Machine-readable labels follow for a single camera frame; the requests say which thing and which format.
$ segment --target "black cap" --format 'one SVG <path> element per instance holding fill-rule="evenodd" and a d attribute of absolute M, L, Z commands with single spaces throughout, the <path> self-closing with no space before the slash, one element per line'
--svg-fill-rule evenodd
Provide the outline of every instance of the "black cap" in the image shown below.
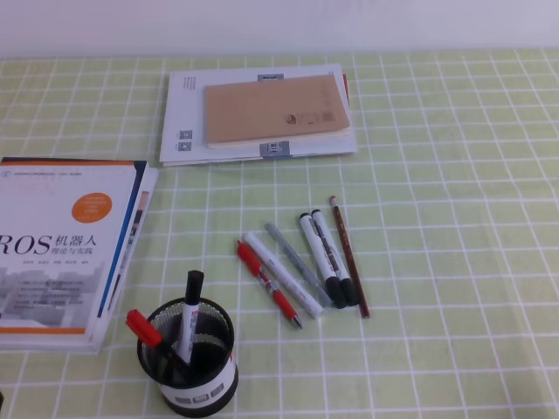
<path fill-rule="evenodd" d="M 355 292 L 355 287 L 351 279 L 345 278 L 340 281 L 340 288 L 342 289 L 343 296 L 348 303 L 348 306 L 357 306 L 359 304 L 359 297 L 357 292 Z"/>
<path fill-rule="evenodd" d="M 204 273 L 200 271 L 189 271 L 186 281 L 186 294 L 184 294 L 184 302 L 189 306 L 197 306 L 200 304 L 200 294 L 202 293 L 202 283 L 204 282 Z"/>
<path fill-rule="evenodd" d="M 340 279 L 338 277 L 330 277 L 325 281 L 326 292 L 328 296 L 334 301 L 334 306 L 336 308 L 343 308 L 348 303 L 343 296 L 342 289 L 340 288 Z"/>

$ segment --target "white wall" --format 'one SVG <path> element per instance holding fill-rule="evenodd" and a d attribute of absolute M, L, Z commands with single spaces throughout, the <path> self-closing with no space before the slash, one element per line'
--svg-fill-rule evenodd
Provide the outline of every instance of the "white wall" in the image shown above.
<path fill-rule="evenodd" d="M 0 0 L 0 57 L 559 46 L 557 0 Z"/>

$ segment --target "brown notebook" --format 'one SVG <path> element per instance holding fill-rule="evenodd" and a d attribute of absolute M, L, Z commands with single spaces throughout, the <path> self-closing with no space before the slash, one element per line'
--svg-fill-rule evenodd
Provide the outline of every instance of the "brown notebook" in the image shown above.
<path fill-rule="evenodd" d="M 204 107 L 212 148 L 349 127 L 334 76 L 207 86 Z"/>

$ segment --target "pen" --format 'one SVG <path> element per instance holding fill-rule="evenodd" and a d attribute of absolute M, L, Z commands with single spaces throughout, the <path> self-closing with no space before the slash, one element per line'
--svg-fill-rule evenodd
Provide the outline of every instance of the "pen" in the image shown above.
<path fill-rule="evenodd" d="M 348 303 L 343 296 L 342 289 L 340 288 L 340 279 L 336 276 L 335 261 L 331 259 L 324 247 L 321 237 L 318 234 L 316 225 L 314 224 L 313 218 L 304 212 L 300 215 L 300 226 L 305 233 L 308 244 L 313 252 L 314 260 L 318 265 L 319 271 L 321 272 L 324 282 L 326 284 L 326 291 L 328 295 L 334 301 L 334 305 L 337 308 L 343 308 Z"/>
<path fill-rule="evenodd" d="M 328 255 L 335 261 L 335 273 L 340 279 L 340 288 L 342 289 L 343 296 L 345 297 L 348 306 L 357 306 L 357 304 L 359 304 L 359 298 L 355 293 L 355 288 L 351 282 L 351 278 L 349 277 L 348 270 L 343 264 L 340 252 L 335 247 L 334 239 L 330 234 L 330 229 L 326 224 L 322 211 L 315 209 L 312 214 L 316 229 L 322 239 L 322 242 L 324 243 L 324 248 L 326 249 Z"/>
<path fill-rule="evenodd" d="M 268 269 L 292 293 L 305 311 L 314 319 L 319 317 L 324 310 L 320 304 L 307 292 L 305 288 L 289 273 L 286 267 L 258 240 L 254 233 L 245 234 L 245 241 L 264 262 Z"/>
<path fill-rule="evenodd" d="M 351 251 L 351 245 L 349 244 L 348 232 L 343 224 L 342 213 L 340 212 L 340 207 L 338 207 L 338 203 L 335 200 L 335 196 L 330 197 L 330 205 L 332 206 L 332 212 L 334 212 L 335 225 L 338 229 L 338 234 L 340 235 L 343 253 L 346 255 L 346 261 L 348 262 L 348 268 L 351 272 L 351 278 L 354 281 L 355 288 L 357 289 L 357 295 L 359 296 L 359 309 L 361 310 L 361 317 L 363 319 L 368 319 L 370 317 L 369 305 L 367 304 L 367 299 L 365 298 L 365 292 L 363 291 L 361 279 L 359 278 L 357 264 L 355 263 L 355 258 L 353 257 L 353 252 Z"/>
<path fill-rule="evenodd" d="M 138 336 L 138 339 L 149 347 L 156 349 L 167 359 L 170 365 L 175 367 L 176 371 L 178 371 L 184 379 L 189 379 L 189 366 L 186 365 L 183 358 L 175 352 L 173 347 L 163 340 L 163 337 L 157 329 L 155 329 L 138 310 L 134 309 L 128 312 L 126 324 L 130 327 L 132 332 Z"/>
<path fill-rule="evenodd" d="M 313 287 L 316 291 L 316 295 L 318 296 L 318 300 L 321 304 L 325 307 L 332 305 L 332 300 L 325 293 L 324 289 L 322 288 L 321 282 L 318 280 L 316 275 L 314 275 L 310 269 L 305 265 L 305 263 L 301 260 L 299 255 L 295 252 L 293 247 L 287 242 L 286 238 L 283 237 L 278 230 L 278 228 L 273 225 L 272 223 L 267 223 L 265 225 L 266 230 L 270 235 L 278 242 L 279 247 L 287 256 L 289 261 L 297 268 L 297 271 L 302 275 L 302 277 L 308 282 L 309 285 Z"/>
<path fill-rule="evenodd" d="M 270 292 L 270 294 L 272 294 L 274 303 L 276 303 L 283 315 L 286 316 L 286 319 L 289 320 L 289 322 L 291 322 L 291 324 L 293 324 L 294 326 L 302 329 L 303 325 L 300 322 L 297 312 L 291 306 L 291 304 L 289 304 L 286 296 L 283 295 L 283 292 L 281 292 L 278 286 L 274 284 L 270 279 L 268 279 L 268 277 L 264 273 L 264 270 L 262 269 L 262 266 L 260 266 L 259 260 L 256 258 L 256 256 L 254 256 L 248 244 L 242 243 L 240 240 L 237 241 L 237 243 L 237 254 L 240 259 L 245 262 L 246 267 L 251 272 L 251 274 L 258 278 L 262 285 L 266 288 L 266 290 Z"/>
<path fill-rule="evenodd" d="M 181 335 L 179 336 L 178 354 L 184 362 L 190 364 L 192 348 L 194 347 L 194 336 L 196 335 L 196 323 L 198 320 L 198 307 L 200 305 L 200 293 L 204 273 L 200 271 L 189 271 L 186 280 L 186 293 L 184 294 L 183 321 L 181 324 Z"/>

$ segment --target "green checkered tablecloth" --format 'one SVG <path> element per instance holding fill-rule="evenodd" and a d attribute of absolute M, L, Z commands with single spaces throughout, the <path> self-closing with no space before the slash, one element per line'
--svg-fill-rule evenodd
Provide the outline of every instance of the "green checkered tablecloth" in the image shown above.
<path fill-rule="evenodd" d="M 124 316 L 183 295 L 190 269 L 235 325 L 222 417 L 557 417 L 559 50 L 1 61 L 0 155 L 156 163 L 168 72 L 327 62 L 348 75 L 359 151 L 162 169 L 100 355 L 0 353 L 0 417 L 171 416 Z M 301 313 L 295 331 L 235 243 L 274 246 L 274 221 L 310 263 L 298 215 L 332 223 L 333 194 L 372 318 Z"/>

